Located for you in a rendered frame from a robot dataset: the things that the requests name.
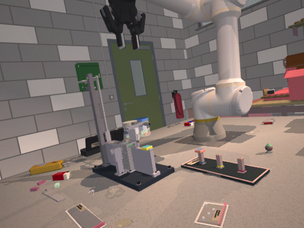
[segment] red fire extinguisher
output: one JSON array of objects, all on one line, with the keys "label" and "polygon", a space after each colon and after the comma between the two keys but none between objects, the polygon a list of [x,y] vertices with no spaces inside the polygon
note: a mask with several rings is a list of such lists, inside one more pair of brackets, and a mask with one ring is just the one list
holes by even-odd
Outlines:
[{"label": "red fire extinguisher", "polygon": [[182,97],[177,90],[173,90],[172,98],[174,100],[175,114],[177,119],[184,118]]}]

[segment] door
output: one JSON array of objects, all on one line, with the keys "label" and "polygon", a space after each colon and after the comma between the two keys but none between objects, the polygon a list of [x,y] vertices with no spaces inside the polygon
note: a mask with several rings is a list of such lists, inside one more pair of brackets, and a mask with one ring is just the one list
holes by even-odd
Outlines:
[{"label": "door", "polygon": [[119,49],[113,41],[108,43],[122,121],[148,117],[151,131],[162,128],[165,115],[153,45],[141,42],[140,49],[133,50],[126,40],[125,49]]}]

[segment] green box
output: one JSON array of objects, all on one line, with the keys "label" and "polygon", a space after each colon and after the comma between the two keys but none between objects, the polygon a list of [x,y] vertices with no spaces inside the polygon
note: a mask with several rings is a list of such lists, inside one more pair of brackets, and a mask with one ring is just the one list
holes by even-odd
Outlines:
[{"label": "green box", "polygon": [[[93,78],[98,75],[101,75],[101,71],[99,69],[98,62],[81,62],[75,64],[76,73],[77,73],[77,79],[78,82],[82,80],[87,80],[87,74],[92,74]],[[88,87],[88,83],[78,83],[80,92],[88,91],[86,87]],[[99,85],[100,89],[103,89],[103,82],[102,79],[99,78]],[[96,81],[94,81],[95,90],[97,90],[97,84]]]}]

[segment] door frame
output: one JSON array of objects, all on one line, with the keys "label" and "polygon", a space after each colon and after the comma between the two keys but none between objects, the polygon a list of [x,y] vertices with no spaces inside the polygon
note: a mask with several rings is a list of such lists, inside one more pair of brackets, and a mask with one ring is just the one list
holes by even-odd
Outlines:
[{"label": "door frame", "polygon": [[[113,51],[112,51],[111,44],[117,44],[116,39],[107,39],[107,45],[108,45],[108,50],[109,50],[109,54],[110,54],[110,60],[111,60],[113,75],[114,75],[115,88],[116,88],[116,93],[117,93],[117,99],[118,99],[118,104],[119,104],[119,111],[120,111],[121,121],[125,122],[123,104],[122,104],[122,100],[121,100],[121,94],[120,94],[120,91],[119,91],[117,74],[116,74],[115,63],[114,63],[114,57],[113,57]],[[125,44],[132,44],[132,41],[131,40],[125,40]],[[158,97],[159,97],[159,103],[160,103],[162,122],[163,122],[163,126],[165,127],[165,126],[167,126],[167,124],[166,124],[166,119],[165,119],[165,112],[164,112],[163,99],[162,99],[162,93],[161,93],[161,85],[160,85],[160,80],[159,80],[158,68],[157,68],[157,65],[156,65],[156,58],[155,58],[153,42],[151,42],[151,41],[140,41],[140,44],[151,46],[151,52],[152,52],[152,56],[153,56],[153,65],[154,65],[154,71],[155,71],[155,77],[156,77],[156,84],[157,84],[157,90],[158,90]]]}]

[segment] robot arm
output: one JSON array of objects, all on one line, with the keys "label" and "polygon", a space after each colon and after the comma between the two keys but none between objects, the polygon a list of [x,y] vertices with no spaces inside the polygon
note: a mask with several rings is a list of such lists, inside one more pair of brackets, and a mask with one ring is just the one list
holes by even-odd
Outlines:
[{"label": "robot arm", "polygon": [[133,50],[138,49],[139,35],[145,31],[146,15],[137,11],[136,0],[108,0],[108,2],[109,6],[105,5],[100,13],[107,30],[116,35],[117,46],[119,49],[126,47],[123,34],[126,24],[132,36]]}]

